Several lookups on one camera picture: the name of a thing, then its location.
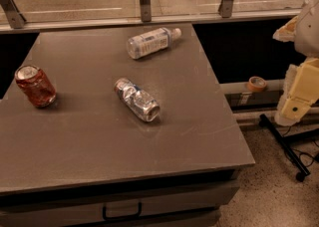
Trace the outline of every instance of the black panel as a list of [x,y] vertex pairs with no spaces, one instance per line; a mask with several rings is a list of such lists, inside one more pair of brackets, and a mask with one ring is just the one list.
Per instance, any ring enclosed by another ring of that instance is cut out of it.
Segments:
[[15,71],[28,55],[38,33],[0,35],[0,99],[7,92]]
[[221,84],[247,82],[252,76],[284,79],[289,64],[305,57],[292,42],[272,39],[289,19],[193,25],[199,41]]

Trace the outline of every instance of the white bottle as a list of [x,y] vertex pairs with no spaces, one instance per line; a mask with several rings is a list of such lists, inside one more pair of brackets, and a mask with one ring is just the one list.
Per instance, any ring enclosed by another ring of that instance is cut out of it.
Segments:
[[129,55],[133,59],[146,56],[160,49],[168,48],[172,42],[181,36],[179,28],[159,28],[130,38],[127,42]]

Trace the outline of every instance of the silver can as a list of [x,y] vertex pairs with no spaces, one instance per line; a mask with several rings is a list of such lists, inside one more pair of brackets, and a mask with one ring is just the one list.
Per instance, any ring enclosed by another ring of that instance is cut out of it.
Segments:
[[147,92],[127,78],[116,81],[114,91],[120,99],[143,121],[152,121],[160,114],[160,105]]

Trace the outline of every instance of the red soda can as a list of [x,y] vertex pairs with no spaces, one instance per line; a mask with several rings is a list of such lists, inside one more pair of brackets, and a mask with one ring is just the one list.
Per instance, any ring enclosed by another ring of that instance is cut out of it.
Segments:
[[37,108],[48,106],[56,98],[56,90],[39,67],[32,65],[20,67],[15,73],[15,81]]

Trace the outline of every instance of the plastic bottle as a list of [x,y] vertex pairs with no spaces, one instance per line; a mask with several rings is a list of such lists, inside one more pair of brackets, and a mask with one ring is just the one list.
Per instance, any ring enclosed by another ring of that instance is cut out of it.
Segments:
[[179,28],[172,30],[159,28],[130,38],[127,42],[127,50],[133,59],[138,59],[170,47],[172,42],[180,36],[181,30]]
[[143,121],[152,121],[160,114],[160,105],[157,101],[127,78],[117,80],[114,91]]

